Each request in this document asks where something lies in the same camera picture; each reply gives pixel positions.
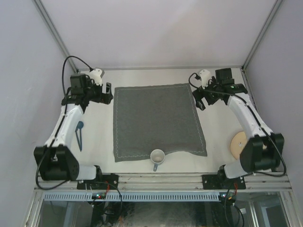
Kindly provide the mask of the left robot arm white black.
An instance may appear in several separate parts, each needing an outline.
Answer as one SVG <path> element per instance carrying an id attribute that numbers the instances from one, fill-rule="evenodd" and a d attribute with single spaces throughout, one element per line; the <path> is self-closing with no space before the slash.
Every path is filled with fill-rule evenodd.
<path id="1" fill-rule="evenodd" d="M 101 69 L 82 71 L 70 77 L 71 86 L 62 99 L 55 128 L 45 144 L 34 149 L 35 182 L 39 189 L 47 190 L 39 184 L 39 177 L 44 181 L 59 181 L 60 185 L 68 181 L 84 181 L 93 189 L 102 187 L 101 168 L 94 164 L 80 164 L 71 149 L 72 138 L 89 103 L 108 105 L 113 99 L 111 83 L 107 83 L 105 93 L 102 92 L 102 77 Z"/>

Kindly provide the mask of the grey cloth placemat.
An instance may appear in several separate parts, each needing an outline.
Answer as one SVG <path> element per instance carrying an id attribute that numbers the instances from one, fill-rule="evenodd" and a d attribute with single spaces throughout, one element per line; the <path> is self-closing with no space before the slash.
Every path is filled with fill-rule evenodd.
<path id="1" fill-rule="evenodd" d="M 206 140 L 189 84 L 117 87 L 113 102 L 116 162 L 184 151 L 207 156 Z"/>

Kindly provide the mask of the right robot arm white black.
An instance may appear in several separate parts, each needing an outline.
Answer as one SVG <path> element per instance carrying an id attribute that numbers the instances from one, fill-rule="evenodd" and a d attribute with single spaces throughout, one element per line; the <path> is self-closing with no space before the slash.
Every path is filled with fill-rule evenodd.
<path id="1" fill-rule="evenodd" d="M 205 110 L 203 99 L 208 105 L 222 100 L 235 114 L 247 138 L 247 143 L 240 153 L 239 159 L 219 167 L 216 174 L 202 175 L 203 188 L 206 190 L 245 189 L 244 177 L 252 174 L 263 174 L 274 177 L 268 170 L 274 170 L 280 165 L 283 172 L 278 177 L 286 175 L 287 168 L 282 157 L 284 137 L 274 133 L 261 119 L 243 84 L 236 84 L 230 68 L 219 69 L 212 76 L 210 71 L 201 70 L 193 73 L 190 78 L 201 82 L 192 95 L 196 107 Z"/>

